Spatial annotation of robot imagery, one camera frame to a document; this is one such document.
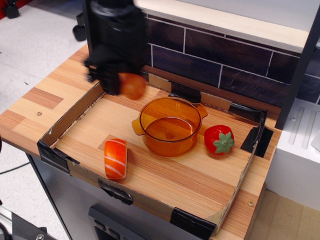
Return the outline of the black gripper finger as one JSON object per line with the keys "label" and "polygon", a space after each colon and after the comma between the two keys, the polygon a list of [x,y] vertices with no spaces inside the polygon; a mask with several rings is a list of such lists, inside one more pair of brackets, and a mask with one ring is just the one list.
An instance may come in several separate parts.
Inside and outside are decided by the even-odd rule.
{"label": "black gripper finger", "polygon": [[112,96],[120,94],[120,78],[118,71],[110,66],[89,66],[87,81],[98,80],[103,90]]}

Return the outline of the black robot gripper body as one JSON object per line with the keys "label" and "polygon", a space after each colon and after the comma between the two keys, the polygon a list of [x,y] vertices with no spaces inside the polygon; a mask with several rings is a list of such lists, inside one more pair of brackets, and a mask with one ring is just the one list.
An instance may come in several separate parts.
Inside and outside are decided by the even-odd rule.
{"label": "black robot gripper body", "polygon": [[90,75],[140,74],[147,49],[147,23],[138,7],[88,9]]}

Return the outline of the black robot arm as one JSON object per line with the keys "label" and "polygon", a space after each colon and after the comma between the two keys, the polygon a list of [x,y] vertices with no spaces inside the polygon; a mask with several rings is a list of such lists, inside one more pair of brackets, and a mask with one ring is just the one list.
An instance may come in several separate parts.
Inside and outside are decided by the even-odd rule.
{"label": "black robot arm", "polygon": [[145,64],[145,15],[132,0],[88,0],[85,6],[89,80],[99,80],[106,93],[119,95],[119,74],[138,75]]}

